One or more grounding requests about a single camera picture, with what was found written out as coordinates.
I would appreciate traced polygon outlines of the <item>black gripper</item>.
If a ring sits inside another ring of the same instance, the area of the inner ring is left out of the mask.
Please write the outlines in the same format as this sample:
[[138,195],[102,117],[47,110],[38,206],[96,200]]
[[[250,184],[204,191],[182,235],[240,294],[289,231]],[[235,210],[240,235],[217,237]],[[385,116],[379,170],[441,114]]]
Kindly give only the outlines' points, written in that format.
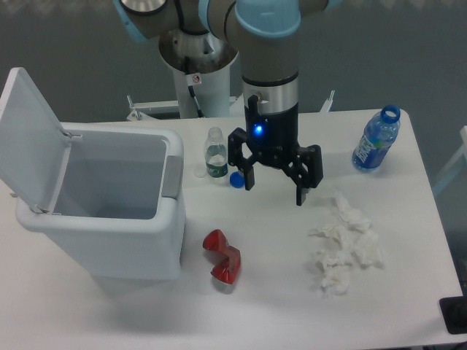
[[[301,206],[307,193],[323,179],[321,147],[298,145],[298,104],[272,114],[259,112],[259,99],[251,95],[245,107],[247,132],[236,128],[228,136],[228,163],[243,173],[244,188],[255,185],[253,164],[281,168],[296,185],[296,205]],[[245,158],[243,144],[247,143],[252,156]]]

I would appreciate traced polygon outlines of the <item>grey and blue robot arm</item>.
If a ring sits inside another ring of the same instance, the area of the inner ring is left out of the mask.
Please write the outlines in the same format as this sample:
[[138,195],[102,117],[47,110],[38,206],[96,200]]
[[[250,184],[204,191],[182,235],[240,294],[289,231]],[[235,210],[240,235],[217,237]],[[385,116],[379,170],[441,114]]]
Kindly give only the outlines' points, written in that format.
[[241,61],[245,128],[228,136],[228,163],[250,190],[256,163],[284,171],[296,202],[323,178],[321,149],[298,143],[298,30],[330,1],[116,1],[128,32],[153,37],[165,62],[185,76]]

